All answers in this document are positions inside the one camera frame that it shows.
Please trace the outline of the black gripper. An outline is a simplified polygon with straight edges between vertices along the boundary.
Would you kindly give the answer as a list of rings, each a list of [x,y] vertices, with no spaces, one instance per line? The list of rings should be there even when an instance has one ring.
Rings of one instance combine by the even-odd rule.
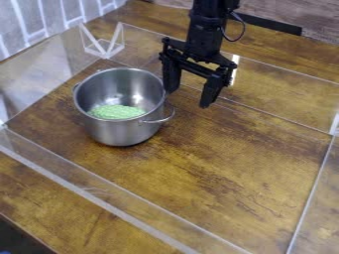
[[[162,39],[163,84],[168,93],[175,92],[183,70],[207,78],[200,98],[200,107],[207,108],[231,84],[238,64],[220,53],[228,16],[191,13],[190,18],[187,39]]]

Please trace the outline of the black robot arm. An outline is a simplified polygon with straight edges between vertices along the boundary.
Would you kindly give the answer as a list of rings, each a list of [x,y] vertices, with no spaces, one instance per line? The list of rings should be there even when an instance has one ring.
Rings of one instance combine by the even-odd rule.
[[[238,64],[220,54],[223,40],[228,42],[227,20],[234,16],[240,0],[194,0],[190,11],[190,28],[184,42],[162,39],[163,51],[159,59],[163,67],[163,85],[168,93],[180,86],[182,70],[203,77],[204,84],[200,107],[207,108],[218,99],[224,87],[231,85],[232,72]]]

